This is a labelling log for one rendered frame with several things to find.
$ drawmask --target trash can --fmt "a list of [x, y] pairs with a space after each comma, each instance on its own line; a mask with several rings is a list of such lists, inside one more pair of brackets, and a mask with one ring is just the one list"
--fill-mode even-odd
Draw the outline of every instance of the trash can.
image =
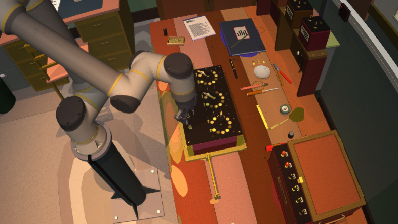
[[0, 78], [0, 114], [8, 113], [15, 105], [15, 96]]

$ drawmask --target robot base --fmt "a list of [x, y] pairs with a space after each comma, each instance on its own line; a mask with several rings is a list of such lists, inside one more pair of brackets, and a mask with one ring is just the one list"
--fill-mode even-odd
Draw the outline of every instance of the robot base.
[[[157, 190], [161, 189], [159, 184], [159, 177], [157, 174], [157, 168], [137, 170], [134, 173], [143, 186]], [[114, 193], [114, 191], [111, 191], [110, 196], [112, 197]], [[133, 207], [126, 204], [123, 199], [112, 199], [111, 207], [113, 223], [137, 220]], [[147, 194], [144, 203], [137, 206], [137, 208], [138, 218], [140, 220], [165, 216], [165, 213], [163, 211], [161, 192]]]

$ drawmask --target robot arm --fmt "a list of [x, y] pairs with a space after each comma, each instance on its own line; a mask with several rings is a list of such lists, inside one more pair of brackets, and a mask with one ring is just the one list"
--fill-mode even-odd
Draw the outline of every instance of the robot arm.
[[175, 116], [178, 121], [187, 124], [188, 111], [196, 105], [192, 63], [182, 53], [164, 56], [137, 52], [129, 73], [124, 75], [78, 46], [50, 0], [1, 1], [0, 24], [2, 32], [16, 35], [47, 55], [73, 79], [74, 93], [80, 102], [62, 101], [57, 120], [81, 155], [93, 155], [108, 147], [105, 142], [111, 136], [95, 118], [109, 97], [116, 109], [133, 113], [153, 81], [159, 80], [170, 85], [179, 107]]

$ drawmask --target black pen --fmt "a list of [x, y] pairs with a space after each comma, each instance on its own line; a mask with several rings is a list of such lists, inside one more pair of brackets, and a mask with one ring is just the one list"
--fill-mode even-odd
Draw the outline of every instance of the black pen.
[[235, 70], [235, 66], [233, 66], [232, 60], [230, 59], [229, 62], [231, 62], [233, 73], [235, 74], [235, 78], [237, 78], [237, 73], [236, 73], [236, 70]]

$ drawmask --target beige floor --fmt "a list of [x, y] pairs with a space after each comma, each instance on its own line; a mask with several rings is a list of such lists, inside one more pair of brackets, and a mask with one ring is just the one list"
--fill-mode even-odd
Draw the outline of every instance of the beige floor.
[[[60, 89], [71, 95], [71, 83]], [[14, 94], [14, 108], [0, 116], [1, 223], [112, 223], [109, 186], [71, 153], [55, 119], [57, 94], [32, 87]], [[98, 120], [135, 169], [158, 168], [165, 216], [128, 223], [178, 223], [155, 83], [135, 113], [121, 113], [108, 100]]]

